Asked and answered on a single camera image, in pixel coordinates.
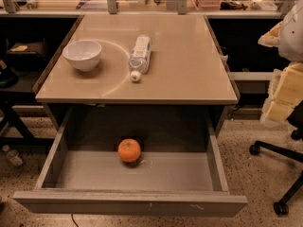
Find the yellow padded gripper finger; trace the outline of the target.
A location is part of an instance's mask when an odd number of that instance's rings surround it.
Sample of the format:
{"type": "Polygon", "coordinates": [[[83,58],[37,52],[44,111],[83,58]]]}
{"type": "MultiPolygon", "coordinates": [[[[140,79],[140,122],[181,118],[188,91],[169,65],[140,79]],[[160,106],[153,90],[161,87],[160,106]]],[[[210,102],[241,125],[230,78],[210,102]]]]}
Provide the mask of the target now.
{"type": "Polygon", "coordinates": [[[277,23],[268,32],[263,34],[258,39],[258,44],[266,47],[278,47],[279,46],[279,36],[280,36],[281,22],[277,23]]]}
{"type": "Polygon", "coordinates": [[[303,63],[292,61],[283,70],[275,69],[262,106],[260,121],[285,121],[303,101],[303,63]]]}

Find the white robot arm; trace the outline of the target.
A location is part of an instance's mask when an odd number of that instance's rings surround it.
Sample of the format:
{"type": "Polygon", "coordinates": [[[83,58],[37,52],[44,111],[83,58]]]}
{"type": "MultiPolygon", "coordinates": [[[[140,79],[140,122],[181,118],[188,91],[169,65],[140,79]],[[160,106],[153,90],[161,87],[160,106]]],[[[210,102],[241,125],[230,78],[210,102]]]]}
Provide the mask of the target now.
{"type": "Polygon", "coordinates": [[[258,44],[276,47],[278,55],[290,62],[283,70],[274,70],[262,107],[261,121],[275,125],[285,121],[303,101],[303,0],[262,35],[258,44]]]}

